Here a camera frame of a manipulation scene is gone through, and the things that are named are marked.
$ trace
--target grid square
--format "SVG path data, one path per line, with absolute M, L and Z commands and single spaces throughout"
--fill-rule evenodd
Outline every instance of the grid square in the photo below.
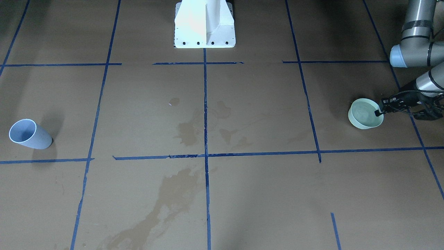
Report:
M 26 1 L 0 2 L 0 60 L 3 63 L 25 9 Z
M 354 100 L 379 102 L 398 92 L 387 64 L 309 64 L 303 69 L 321 150 L 421 146 L 403 113 L 384 115 L 379 127 L 366 130 L 348 119 Z
M 117 1 L 31 1 L 8 64 L 104 63 Z
M 233 12 L 236 46 L 207 49 L 208 61 L 249 64 L 297 59 L 284 1 L 235 1 Z
M 0 161 L 85 158 L 103 67 L 7 67 L 0 77 Z M 13 143 L 8 132 L 33 119 L 53 138 L 45 150 Z
M 208 150 L 316 150 L 296 65 L 209 65 Z
M 75 249 L 205 249 L 206 235 L 203 158 L 91 163 Z
M 209 159 L 211 249 L 336 249 L 316 154 Z
M 201 65 L 109 68 L 93 157 L 204 152 Z
M 84 162 L 2 165 L 0 248 L 68 249 Z
M 362 1 L 290 1 L 301 60 L 386 60 Z
M 422 150 L 323 154 L 321 169 L 343 249 L 444 246 L 444 201 Z
M 201 49 L 174 48 L 174 13 L 179 0 L 122 1 L 112 62 L 202 62 Z

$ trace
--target wet spot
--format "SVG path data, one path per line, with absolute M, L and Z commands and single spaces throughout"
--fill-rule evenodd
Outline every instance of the wet spot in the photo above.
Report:
M 185 146 L 191 146 L 197 143 L 196 128 L 191 122 L 181 123 L 178 126 L 179 135 L 175 138 L 180 138 L 180 143 Z
M 177 106 L 177 105 L 179 105 L 179 102 L 180 102 L 179 98 L 173 98 L 170 100 L 170 102 L 168 104 L 170 106 Z
M 191 146 L 198 143 L 198 135 L 203 131 L 203 112 L 196 110 L 190 122 L 180 123 L 177 126 L 179 134 L 174 138 L 180 138 L 180 143 Z
M 235 129 L 233 131 L 228 131 L 226 129 L 220 129 L 219 132 L 221 133 L 222 138 L 227 144 L 230 144 L 231 136 L 234 135 L 238 130 Z
M 107 237 L 97 250 L 148 249 L 146 245 L 165 233 L 177 215 L 187 212 L 199 191 L 199 177 L 190 169 L 165 177 L 159 189 L 159 198 L 147 217 L 131 229 Z
M 231 108 L 225 106 L 225 103 L 223 103 L 223 101 L 218 101 L 216 113 L 217 113 L 217 118 L 225 119 L 231 115 Z
M 244 136 L 242 139 L 239 140 L 238 144 L 233 147 L 234 150 L 240 150 L 247 148 L 249 146 L 253 145 L 252 143 L 247 141 L 247 138 Z

